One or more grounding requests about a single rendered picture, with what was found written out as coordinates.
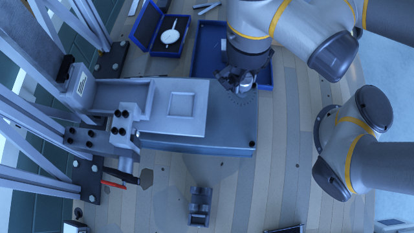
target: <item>square recess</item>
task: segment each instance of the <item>square recess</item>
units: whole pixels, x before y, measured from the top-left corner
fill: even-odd
[[[167,117],[193,118],[195,93],[171,92]]]

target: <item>small device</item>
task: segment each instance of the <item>small device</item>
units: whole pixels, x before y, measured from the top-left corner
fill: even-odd
[[[167,45],[166,48],[168,48],[169,44],[176,42],[180,38],[180,32],[175,30],[177,20],[178,18],[175,19],[172,29],[169,29],[161,34],[161,42]]]

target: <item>yellow stripe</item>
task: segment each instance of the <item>yellow stripe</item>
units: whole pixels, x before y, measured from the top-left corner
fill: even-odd
[[[230,24],[227,22],[227,25],[228,25],[228,27],[230,28],[230,29],[232,29],[232,31],[234,32],[234,33],[236,33],[237,35],[239,35],[239,36],[241,36],[241,37],[244,37],[244,38],[247,38],[247,39],[266,39],[266,38],[268,38],[269,36],[260,36],[260,37],[255,37],[255,36],[247,36],[247,35],[244,35],[244,34],[242,34],[241,32],[238,32],[238,31],[236,31],[232,26],[230,26]]]
[[[340,123],[340,122],[352,122],[352,123],[360,126],[362,129],[367,131],[367,133],[369,133],[370,135],[372,135],[376,138],[373,129],[371,129],[367,124],[365,124],[365,122],[363,122],[360,119],[357,119],[357,118],[354,118],[354,117],[351,117],[351,116],[344,116],[338,121],[338,123]]]
[[[339,113],[339,109],[336,112],[336,117],[335,117],[335,126],[338,124],[338,113]]]
[[[348,2],[348,0],[344,0],[347,4],[348,4],[348,6],[349,6],[349,8],[352,10],[352,14],[354,15],[354,25],[355,25],[355,12],[354,12],[354,9],[352,8],[352,6],[351,6],[351,4],[349,4],[349,2]]]
[[[351,184],[351,177],[349,175],[350,169],[351,169],[351,159],[352,159],[352,154],[354,153],[354,149],[356,146],[356,143],[360,140],[360,138],[364,136],[364,135],[359,135],[357,136],[351,143],[351,146],[349,147],[348,150],[348,154],[347,154],[347,160],[345,162],[345,182],[347,183],[347,187],[348,189],[353,192],[354,194],[356,194],[354,188],[352,187]]]
[[[286,7],[289,5],[289,3],[292,0],[284,0],[282,4],[280,4],[278,10],[276,10],[276,13],[273,16],[272,22],[270,22],[269,26],[269,36],[273,38],[274,30],[276,28],[276,25],[278,24],[280,16],[282,16],[282,13],[285,11]]]
[[[362,9],[362,28],[367,30],[367,7],[368,7],[368,0],[364,0],[364,7]]]

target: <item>black hole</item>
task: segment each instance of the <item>black hole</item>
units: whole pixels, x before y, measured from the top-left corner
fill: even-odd
[[[121,111],[119,111],[119,109],[115,110],[114,115],[116,117],[120,117],[121,116]]]
[[[125,134],[127,133],[127,131],[124,129],[124,128],[120,128],[119,129],[119,134],[121,135],[121,136],[125,136]]]
[[[116,127],[112,127],[111,133],[114,134],[114,135],[117,135],[118,134],[118,129]]]
[[[123,110],[123,111],[122,111],[122,116],[123,116],[124,118],[128,118],[128,117],[129,117],[129,113],[128,113],[128,111]]]

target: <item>white label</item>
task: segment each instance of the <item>white label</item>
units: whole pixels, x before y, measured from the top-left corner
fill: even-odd
[[[83,94],[83,90],[85,90],[85,85],[86,85],[86,79],[87,78],[88,77],[86,76],[86,74],[84,72],[82,72],[82,75],[80,76],[78,88],[76,90],[76,93],[78,93],[78,95],[80,95],[81,97],[82,97],[82,94]]]

